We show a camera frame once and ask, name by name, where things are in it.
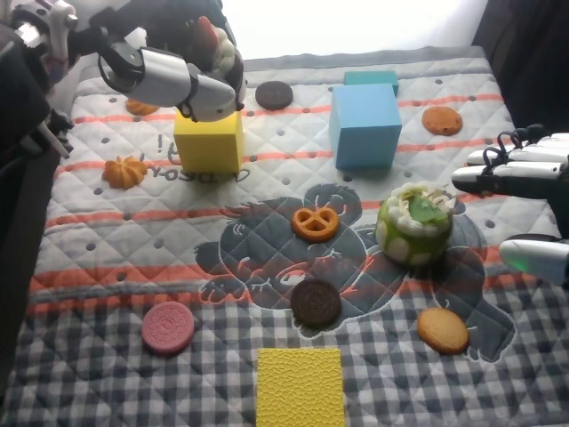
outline blue cube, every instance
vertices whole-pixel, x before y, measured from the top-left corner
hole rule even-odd
[[[395,71],[347,71],[344,74],[345,85],[379,85],[389,84],[393,93],[399,92],[399,80]]]
[[[335,86],[329,132],[338,169],[390,168],[401,133],[391,85]]]

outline checkered fabric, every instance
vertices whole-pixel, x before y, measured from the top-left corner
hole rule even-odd
[[[497,245],[521,232],[557,234],[546,204],[459,195],[444,259],[429,271],[388,262],[375,241],[380,202],[407,181],[449,183],[474,149],[511,129],[477,48],[422,49],[248,64],[245,158],[234,177],[182,173],[173,111],[141,118],[99,77],[79,85],[57,171],[28,315],[2,425],[255,425],[261,348],[340,348],[349,426],[525,426],[569,423],[569,294],[513,274]],[[394,69],[404,122],[392,170],[343,173],[327,141],[329,87],[347,69]],[[267,115],[261,82],[293,86],[294,104]],[[454,137],[421,126],[428,105],[464,122]],[[149,162],[126,192],[100,179],[117,155]],[[341,214],[333,241],[288,234],[299,207]],[[324,331],[298,325],[290,292],[303,278],[341,292]],[[191,344],[161,358],[143,344],[144,315],[186,304]],[[443,306],[469,329],[464,354],[441,356],[417,334],[419,313]]]

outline pink cookie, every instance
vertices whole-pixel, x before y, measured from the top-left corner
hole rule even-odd
[[[194,316],[179,302],[162,302],[142,320],[142,339],[156,353],[173,354],[186,347],[194,334]]]

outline dark brown cookie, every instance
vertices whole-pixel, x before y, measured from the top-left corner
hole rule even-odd
[[[340,293],[331,283],[323,280],[302,280],[293,289],[291,308],[302,325],[328,326],[340,315]]]
[[[284,109],[293,102],[293,89],[285,82],[261,83],[255,91],[255,100],[264,109]]]
[[[435,135],[451,136],[462,129],[462,117],[448,107],[431,107],[423,113],[423,126]]]

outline black cookie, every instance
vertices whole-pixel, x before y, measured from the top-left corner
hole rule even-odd
[[[255,91],[255,100],[264,109],[284,109],[293,102],[293,89],[285,82],[261,83]]]
[[[302,280],[293,289],[291,308],[302,325],[328,326],[340,315],[340,293],[332,284],[323,280]]]

